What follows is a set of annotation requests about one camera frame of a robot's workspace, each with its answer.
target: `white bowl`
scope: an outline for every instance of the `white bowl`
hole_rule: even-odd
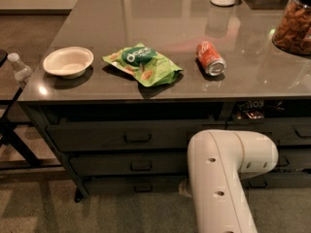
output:
[[[43,68],[52,75],[64,79],[74,79],[81,76],[93,62],[94,56],[90,50],[71,47],[52,52],[43,61]]]

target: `jar of nuts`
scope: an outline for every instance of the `jar of nuts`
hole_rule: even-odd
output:
[[[281,50],[311,54],[311,0],[289,0],[272,41]]]

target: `soda can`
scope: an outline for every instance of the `soda can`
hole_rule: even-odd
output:
[[[225,60],[208,41],[203,41],[196,47],[196,57],[209,76],[218,76],[225,70]]]

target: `white robotic arm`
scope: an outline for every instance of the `white robotic arm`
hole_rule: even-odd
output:
[[[239,173],[250,178],[271,171],[274,143],[248,131],[205,130],[189,143],[190,187],[199,233],[257,233]]]

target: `chip bag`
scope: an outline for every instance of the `chip bag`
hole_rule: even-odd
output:
[[[183,69],[164,55],[138,44],[125,48],[103,59],[121,71],[134,77],[145,87],[173,83]]]

